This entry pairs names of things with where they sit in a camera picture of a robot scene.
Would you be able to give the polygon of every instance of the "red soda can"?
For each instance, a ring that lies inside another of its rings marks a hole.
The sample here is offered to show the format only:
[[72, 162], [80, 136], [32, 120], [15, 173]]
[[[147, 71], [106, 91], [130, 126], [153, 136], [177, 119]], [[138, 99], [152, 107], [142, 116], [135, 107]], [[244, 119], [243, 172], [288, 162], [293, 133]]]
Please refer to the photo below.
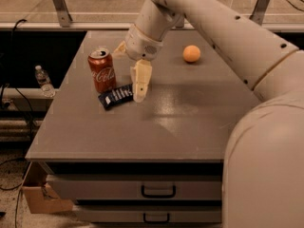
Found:
[[87, 57], [97, 92], [103, 93], [116, 87], [113, 58], [109, 50], [99, 47]]

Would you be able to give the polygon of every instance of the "orange ball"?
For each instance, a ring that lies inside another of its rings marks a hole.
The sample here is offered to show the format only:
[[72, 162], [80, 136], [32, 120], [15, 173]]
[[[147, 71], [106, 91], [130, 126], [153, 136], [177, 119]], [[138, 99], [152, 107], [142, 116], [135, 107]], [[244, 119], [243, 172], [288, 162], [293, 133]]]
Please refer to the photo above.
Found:
[[195, 63], [200, 58], [200, 49], [197, 46], [188, 46], [183, 50], [182, 56], [187, 63]]

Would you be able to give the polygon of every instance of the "metal frame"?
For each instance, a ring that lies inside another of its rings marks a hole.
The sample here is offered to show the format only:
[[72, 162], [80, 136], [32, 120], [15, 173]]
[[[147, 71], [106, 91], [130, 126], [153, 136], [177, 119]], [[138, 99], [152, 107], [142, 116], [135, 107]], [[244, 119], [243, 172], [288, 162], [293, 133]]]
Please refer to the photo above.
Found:
[[58, 21], [61, 27], [69, 27], [72, 22], [72, 17], [67, 10], [67, 4], [65, 0], [53, 0], [54, 6], [57, 11]]
[[259, 25], [263, 24], [266, 9], [268, 8], [270, 0], [257, 0], [256, 6], [250, 19]]

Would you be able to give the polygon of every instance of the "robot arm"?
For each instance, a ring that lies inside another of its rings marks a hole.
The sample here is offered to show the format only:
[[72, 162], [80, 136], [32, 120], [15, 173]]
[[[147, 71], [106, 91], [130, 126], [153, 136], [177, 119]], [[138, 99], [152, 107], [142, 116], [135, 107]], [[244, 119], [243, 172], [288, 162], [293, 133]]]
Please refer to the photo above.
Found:
[[[303, 57], [296, 53], [298, 47], [216, 0], [146, 0], [135, 25], [125, 38], [129, 57], [137, 61], [152, 61], [162, 48], [165, 33], [183, 17], [261, 101], [302, 84], [302, 81], [291, 82], [288, 76], [298, 75], [297, 62], [299, 57]], [[275, 69], [286, 67], [287, 61], [289, 67], [295, 63], [293, 72], [288, 69], [286, 73], [285, 70], [285, 76], [279, 72], [279, 79], [275, 80]], [[289, 84], [277, 84], [282, 77]], [[269, 85], [269, 81], [274, 85], [267, 88], [265, 85]]]
[[[145, 68], [141, 60], [149, 65], [157, 56], [165, 33], [179, 20], [173, 18], [183, 16], [265, 102], [239, 121], [227, 144], [223, 227], [304, 227], [303, 51], [216, 0], [146, 4], [149, 9], [142, 9], [125, 39], [128, 55], [140, 60], [133, 78]], [[148, 85], [147, 71], [147, 77], [135, 77], [135, 94], [137, 86]]]

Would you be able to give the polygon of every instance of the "drawer handle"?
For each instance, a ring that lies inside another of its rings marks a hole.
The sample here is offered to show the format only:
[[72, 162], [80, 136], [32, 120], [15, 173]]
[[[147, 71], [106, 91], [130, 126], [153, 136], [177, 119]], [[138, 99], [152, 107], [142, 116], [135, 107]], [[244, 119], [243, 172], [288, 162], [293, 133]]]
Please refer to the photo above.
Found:
[[153, 220], [147, 220], [146, 219], [146, 213], [143, 214], [143, 222], [147, 224], [165, 224], [170, 221], [170, 214], [167, 214], [166, 220], [159, 220], [159, 221], [153, 221]]
[[172, 194], [168, 195], [150, 195], [144, 192], [144, 185], [142, 185], [142, 196], [147, 199], [172, 199], [177, 194], [177, 187], [175, 185], [172, 186]]

